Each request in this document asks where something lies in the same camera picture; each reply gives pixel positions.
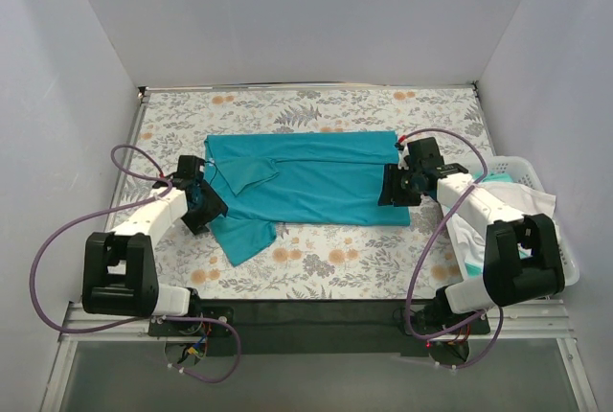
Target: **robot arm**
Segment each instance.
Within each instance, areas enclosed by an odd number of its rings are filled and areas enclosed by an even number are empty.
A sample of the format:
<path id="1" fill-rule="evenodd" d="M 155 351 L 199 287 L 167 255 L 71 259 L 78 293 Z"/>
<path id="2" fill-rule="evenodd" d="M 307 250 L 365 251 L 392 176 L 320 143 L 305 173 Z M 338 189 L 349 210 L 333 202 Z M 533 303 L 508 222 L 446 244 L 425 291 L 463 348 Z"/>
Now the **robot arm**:
<path id="1" fill-rule="evenodd" d="M 89 313 L 149 317 L 181 316 L 189 311 L 191 292 L 159 285 L 153 250 L 180 218 L 197 235 L 228 207 L 204 180 L 204 160 L 179 157 L 167 186 L 156 183 L 149 196 L 157 198 L 106 233 L 93 233 L 85 244 L 82 299 Z"/>
<path id="2" fill-rule="evenodd" d="M 398 149 L 403 150 L 401 164 L 386 165 L 379 205 L 418 206 L 421 197 L 429 195 L 451 208 L 473 183 L 461 165 L 444 163 L 434 138 Z M 528 216 L 480 187 L 457 214 L 486 240 L 484 272 L 438 289 L 432 305 L 435 319 L 494 305 L 505 307 L 564 289 L 556 228 L 549 217 Z M 532 255 L 520 259 L 518 244 Z"/>

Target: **white arm segment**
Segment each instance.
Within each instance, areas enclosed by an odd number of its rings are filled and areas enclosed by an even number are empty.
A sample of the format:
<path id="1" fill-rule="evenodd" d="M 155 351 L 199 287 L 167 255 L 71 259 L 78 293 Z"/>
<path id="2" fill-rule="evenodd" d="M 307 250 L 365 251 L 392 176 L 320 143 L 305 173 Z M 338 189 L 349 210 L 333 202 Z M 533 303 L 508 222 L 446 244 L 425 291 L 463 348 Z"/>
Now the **white arm segment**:
<path id="1" fill-rule="evenodd" d="M 153 189 L 149 197 L 159 196 L 167 188 Z M 170 192 L 142 208 L 138 209 L 128 220 L 113 228 L 111 231 L 117 235 L 132 236 L 137 233 L 151 237 L 151 246 L 155 249 L 172 225 L 188 212 L 188 202 L 185 192 L 171 189 Z M 125 263 L 109 266 L 108 271 L 114 274 L 125 274 Z M 190 305 L 190 292 L 184 287 L 158 285 L 159 293 L 157 304 L 153 311 L 154 316 L 182 316 L 188 312 Z"/>
<path id="2" fill-rule="evenodd" d="M 439 180 L 437 200 L 451 208 L 465 192 L 473 178 L 470 174 L 452 174 Z M 488 225 L 495 220 L 512 222 L 522 220 L 524 213 L 502 202 L 487 190 L 476 187 L 460 205 L 457 214 L 474 228 L 483 239 L 486 238 Z M 488 309 L 495 304 L 489 297 L 483 275 L 469 278 L 445 290 L 451 311 L 456 314 L 468 313 L 477 309 Z"/>

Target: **table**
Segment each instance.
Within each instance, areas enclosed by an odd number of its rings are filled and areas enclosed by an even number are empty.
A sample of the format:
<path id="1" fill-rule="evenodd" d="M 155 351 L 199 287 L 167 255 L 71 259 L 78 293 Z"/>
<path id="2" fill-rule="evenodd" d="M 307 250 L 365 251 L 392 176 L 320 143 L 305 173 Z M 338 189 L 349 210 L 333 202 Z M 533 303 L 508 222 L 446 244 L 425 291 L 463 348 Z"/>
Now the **table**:
<path id="1" fill-rule="evenodd" d="M 461 133 L 485 156 L 492 155 L 472 88 L 168 91 L 151 93 L 143 107 L 136 145 L 167 172 L 174 171 L 181 154 L 202 155 L 207 134 L 365 130 L 404 134 L 437 126 Z M 462 142 L 436 137 L 447 161 L 470 154 Z M 140 155 L 133 155 L 129 167 L 152 173 Z M 147 182 L 127 178 L 120 184 L 118 199 L 122 204 L 133 202 L 146 197 L 149 189 Z M 112 224 L 129 214 L 119 213 Z M 281 223 L 275 243 L 237 267 L 230 265 L 212 234 L 194 237 L 177 222 L 156 248 L 156 267 L 160 283 L 194 287 L 202 298 L 401 298 L 441 218 L 440 206 L 426 200 L 411 208 L 409 227 Z M 449 237 L 443 235 L 420 273 L 416 297 L 431 298 L 438 287 L 460 280 Z"/>

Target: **metal frame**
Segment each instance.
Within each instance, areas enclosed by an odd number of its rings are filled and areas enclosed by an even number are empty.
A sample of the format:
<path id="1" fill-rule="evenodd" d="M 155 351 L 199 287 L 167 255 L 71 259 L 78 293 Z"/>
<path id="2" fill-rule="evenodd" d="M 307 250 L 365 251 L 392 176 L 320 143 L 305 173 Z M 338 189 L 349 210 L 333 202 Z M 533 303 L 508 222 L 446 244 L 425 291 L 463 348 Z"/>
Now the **metal frame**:
<path id="1" fill-rule="evenodd" d="M 152 93 L 161 92 L 199 92 L 199 91 L 237 91 L 249 90 L 285 90 L 285 89 L 394 89 L 410 87 L 414 89 L 431 88 L 467 88 L 470 85 L 430 86 L 416 87 L 413 85 L 374 85 L 368 83 L 290 83 L 290 84 L 246 84 L 246 85 L 214 85 L 182 88 L 142 88 L 139 97 L 141 105 L 135 113 L 132 128 L 128 137 L 130 144 L 135 144 L 141 125 L 147 111 L 147 104 Z M 483 110 L 479 98 L 475 93 L 475 99 L 479 104 L 479 110 L 483 118 Z M 127 166 L 132 157 L 129 151 L 125 155 L 124 164 Z M 123 194 L 125 175 L 120 174 L 117 180 L 111 206 L 117 206 Z M 110 215 L 106 221 L 106 229 L 110 228 L 114 221 L 114 215 Z M 66 313 L 64 324 L 68 328 L 86 328 L 121 320 L 123 318 L 86 313 L 81 304 L 72 304 Z M 498 324 L 498 312 L 492 310 L 488 313 L 489 323 L 492 327 Z M 70 377 L 70 372 L 75 360 L 77 346 L 80 342 L 158 342 L 160 340 L 185 342 L 187 337 L 154 338 L 148 336 L 148 319 L 132 322 L 104 332 L 90 334 L 68 335 L 63 334 L 59 339 L 56 360 L 51 372 L 47 389 L 41 405 L 44 412 L 57 411 L 61 407 L 64 393 Z M 472 335 L 473 339 L 490 339 L 489 335 Z M 505 308 L 504 326 L 500 334 L 501 339 L 555 339 L 562 357 L 568 378 L 570 380 L 576 401 L 581 411 L 598 410 L 592 394 L 583 364 L 577 350 L 577 340 L 574 337 L 573 327 L 563 302 L 559 299 L 538 300 Z"/>

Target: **teal fabric in basket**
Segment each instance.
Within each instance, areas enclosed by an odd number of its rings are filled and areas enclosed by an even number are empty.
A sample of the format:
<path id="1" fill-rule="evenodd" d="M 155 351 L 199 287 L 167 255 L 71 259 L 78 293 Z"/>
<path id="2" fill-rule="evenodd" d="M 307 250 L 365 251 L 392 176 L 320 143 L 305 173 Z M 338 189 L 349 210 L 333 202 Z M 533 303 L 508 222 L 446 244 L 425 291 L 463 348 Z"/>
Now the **teal fabric in basket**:
<path id="1" fill-rule="evenodd" d="M 377 206 L 396 140 L 393 131 L 209 136 L 212 186 L 228 205 L 211 230 L 230 263 L 272 244 L 277 222 L 409 225 L 408 209 Z"/>

